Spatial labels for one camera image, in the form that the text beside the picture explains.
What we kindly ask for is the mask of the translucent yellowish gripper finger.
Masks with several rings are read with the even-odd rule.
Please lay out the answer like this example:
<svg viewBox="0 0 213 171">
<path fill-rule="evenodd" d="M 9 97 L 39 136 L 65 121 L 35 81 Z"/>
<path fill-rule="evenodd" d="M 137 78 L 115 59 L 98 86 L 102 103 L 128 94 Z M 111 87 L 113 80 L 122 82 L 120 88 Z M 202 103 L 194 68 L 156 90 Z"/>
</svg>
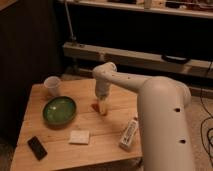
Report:
<svg viewBox="0 0 213 171">
<path fill-rule="evenodd" d="M 107 101 L 105 99 L 98 100 L 98 109 L 101 115 L 106 115 L 108 112 Z"/>
</svg>

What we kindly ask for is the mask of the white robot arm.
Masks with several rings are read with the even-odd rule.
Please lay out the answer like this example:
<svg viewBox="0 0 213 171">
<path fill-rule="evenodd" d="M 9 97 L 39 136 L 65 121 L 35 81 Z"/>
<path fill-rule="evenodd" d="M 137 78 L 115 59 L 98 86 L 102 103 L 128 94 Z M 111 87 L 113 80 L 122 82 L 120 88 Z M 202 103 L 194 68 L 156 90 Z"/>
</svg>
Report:
<svg viewBox="0 0 213 171">
<path fill-rule="evenodd" d="M 112 84 L 137 94 L 144 171 L 195 171 L 185 107 L 187 85 L 165 76 L 121 73 L 112 62 L 95 67 L 95 94 L 108 97 Z"/>
</svg>

